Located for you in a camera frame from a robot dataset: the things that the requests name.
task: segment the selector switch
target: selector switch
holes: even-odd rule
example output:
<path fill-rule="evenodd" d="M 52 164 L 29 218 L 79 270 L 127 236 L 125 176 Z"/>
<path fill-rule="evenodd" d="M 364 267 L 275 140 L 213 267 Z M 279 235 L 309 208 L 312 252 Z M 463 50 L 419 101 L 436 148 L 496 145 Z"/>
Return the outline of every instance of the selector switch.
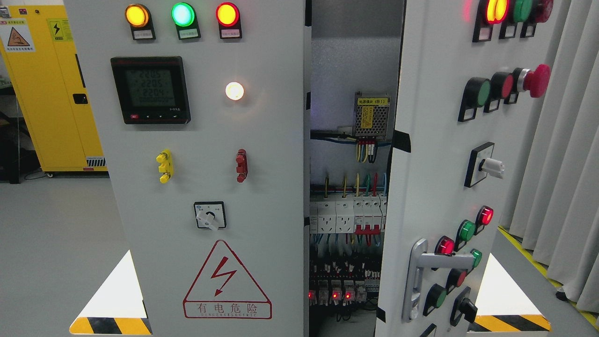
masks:
<path fill-rule="evenodd" d="M 428 291 L 424 302 L 424 316 L 428 316 L 433 310 L 441 308 L 446 297 L 447 290 L 438 284 L 434 284 Z"/>
<path fill-rule="evenodd" d="M 470 296 L 470 287 L 466 287 L 464 291 L 455 299 L 450 317 L 450 324 L 457 326 L 462 316 L 470 323 L 474 323 L 478 308 L 468 298 Z"/>

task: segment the warning label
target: warning label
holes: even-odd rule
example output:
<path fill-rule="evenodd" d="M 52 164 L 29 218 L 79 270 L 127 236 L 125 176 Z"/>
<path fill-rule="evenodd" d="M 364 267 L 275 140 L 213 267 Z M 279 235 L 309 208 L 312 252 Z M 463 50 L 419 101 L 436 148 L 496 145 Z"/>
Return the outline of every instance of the warning label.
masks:
<path fill-rule="evenodd" d="M 183 312 L 187 318 L 269 320 L 273 305 L 237 254 L 218 240 L 185 295 Z"/>
<path fill-rule="evenodd" d="M 0 20 L 0 38 L 7 52 L 34 52 L 35 46 L 25 19 Z"/>
<path fill-rule="evenodd" d="M 48 19 L 50 36 L 54 42 L 72 41 L 71 26 L 68 19 Z"/>

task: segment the red terminal post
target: red terminal post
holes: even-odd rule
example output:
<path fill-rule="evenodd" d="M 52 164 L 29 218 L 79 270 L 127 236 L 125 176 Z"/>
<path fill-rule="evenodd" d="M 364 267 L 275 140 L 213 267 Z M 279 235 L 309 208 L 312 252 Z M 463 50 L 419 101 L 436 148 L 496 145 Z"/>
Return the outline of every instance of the red terminal post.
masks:
<path fill-rule="evenodd" d="M 247 178 L 247 152 L 244 149 L 237 151 L 235 162 L 237 162 L 237 182 L 242 183 Z"/>

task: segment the lightning bolt symbol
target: lightning bolt symbol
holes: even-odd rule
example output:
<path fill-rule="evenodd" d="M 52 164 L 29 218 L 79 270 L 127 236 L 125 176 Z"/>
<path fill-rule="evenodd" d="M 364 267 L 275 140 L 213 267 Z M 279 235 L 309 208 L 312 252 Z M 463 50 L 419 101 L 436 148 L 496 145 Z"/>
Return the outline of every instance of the lightning bolt symbol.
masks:
<path fill-rule="evenodd" d="M 227 279 L 225 280 L 225 283 L 223 283 L 223 285 L 220 286 L 220 289 L 217 289 L 216 292 L 214 292 L 214 296 L 218 296 L 220 293 L 222 293 L 222 288 L 225 287 L 225 284 L 227 284 L 227 282 L 229 282 L 229 280 L 233 277 L 233 275 L 235 275 L 235 273 L 237 273 L 237 269 L 230 271 L 230 272 L 226 272 L 226 273 L 221 273 L 219 274 L 220 269 L 225 265 L 225 263 L 229 260 L 228 257 L 223 256 L 223 259 L 220 261 L 219 266 L 214 270 L 214 273 L 212 273 L 212 276 L 210 277 L 212 278 L 217 278 L 217 277 L 221 277 L 221 276 L 225 276 L 225 275 L 229 275 L 229 277 L 227 277 Z"/>

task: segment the cabinet door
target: cabinet door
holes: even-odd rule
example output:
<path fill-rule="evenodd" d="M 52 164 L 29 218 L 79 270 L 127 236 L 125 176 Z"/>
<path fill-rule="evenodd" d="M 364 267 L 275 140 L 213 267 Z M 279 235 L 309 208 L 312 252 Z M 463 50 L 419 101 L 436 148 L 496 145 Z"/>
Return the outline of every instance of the cabinet door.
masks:
<path fill-rule="evenodd" d="M 81 169 L 86 166 L 85 155 L 46 20 L 55 16 L 60 8 L 64 12 L 64 7 L 28 6 L 25 7 L 28 14 L 19 14 L 19 8 L 22 7 L 10 6 L 13 17 L 2 20 L 10 26 L 12 20 L 24 19 L 26 27 L 14 27 L 17 31 L 29 29 L 31 41 L 28 43 L 34 46 L 35 51 L 7 52 L 4 47 L 2 55 L 42 169 Z"/>
<path fill-rule="evenodd" d="M 85 81 L 78 66 L 77 49 L 72 39 L 66 11 L 63 6 L 49 7 L 52 8 L 49 8 L 49 13 L 46 14 L 48 30 L 65 81 L 83 152 L 86 157 L 102 157 L 102 146 L 98 130 L 96 130 L 96 123 L 93 120 L 92 106 L 87 96 Z"/>

